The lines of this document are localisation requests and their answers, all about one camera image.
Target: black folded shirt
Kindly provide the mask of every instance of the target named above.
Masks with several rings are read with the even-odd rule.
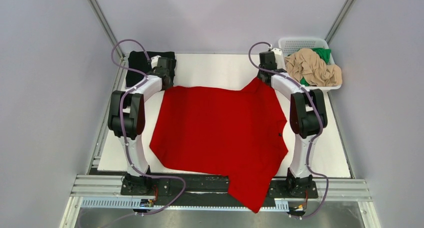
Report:
[[[161,57],[167,57],[175,59],[175,53],[174,52],[150,52],[148,51],[147,54],[149,57],[154,56],[161,56]],[[144,73],[148,73],[152,70],[152,67],[150,64],[147,63],[147,58],[145,56],[144,52],[136,52],[132,51],[128,57],[128,67],[132,69],[136,69],[138,71],[142,71]],[[143,75],[128,71],[126,73],[125,82],[126,87],[132,87],[139,83],[143,79]]]

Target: red fabric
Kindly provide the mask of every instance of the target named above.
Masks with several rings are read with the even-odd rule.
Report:
[[[287,154],[275,91],[255,78],[240,91],[165,91],[150,148],[170,169],[228,176],[228,193],[253,212]]]

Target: laundry basket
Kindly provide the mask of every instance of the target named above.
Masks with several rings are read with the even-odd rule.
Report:
[[[294,52],[299,51],[301,48],[314,48],[314,47],[322,47],[328,49],[329,46],[324,39],[315,38],[315,37],[286,37],[280,38],[278,40],[279,48],[281,48],[284,56],[288,56]],[[328,64],[334,64],[333,56],[330,55],[330,61]],[[334,89],[339,89],[341,85],[333,86],[333,87],[308,87],[310,89],[318,88],[322,91],[329,91]]]

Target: white wall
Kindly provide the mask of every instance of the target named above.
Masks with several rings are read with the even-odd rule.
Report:
[[[330,43],[337,119],[384,228],[424,224],[423,27],[423,0],[357,0]]]
[[[153,51],[246,54],[258,41],[324,38],[346,0],[98,1],[118,40],[133,38]]]
[[[0,227],[59,226],[116,68],[87,0],[0,0]]]

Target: white work surface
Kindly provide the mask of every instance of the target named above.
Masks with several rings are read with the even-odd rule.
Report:
[[[241,90],[251,82],[258,72],[249,62],[247,55],[176,54],[176,59],[175,86],[204,86]],[[253,60],[258,64],[259,56],[253,55]],[[149,147],[161,108],[163,94],[163,91],[156,93],[145,103],[145,129],[141,137],[144,146],[144,154],[150,164],[150,170],[156,173],[194,173],[165,168]],[[282,161],[276,176],[286,176],[287,168],[290,166],[293,158],[295,135],[288,122],[290,102],[279,92],[276,92],[276,94],[284,115],[287,118],[287,123],[283,130],[283,139],[288,148],[288,153]],[[351,175],[348,163],[343,151],[342,141],[336,126],[329,97],[326,93],[324,94],[324,99],[328,125],[316,143],[316,149],[312,160],[312,169],[332,178],[349,178]],[[124,150],[112,131],[109,131],[107,135],[98,170],[127,170]]]

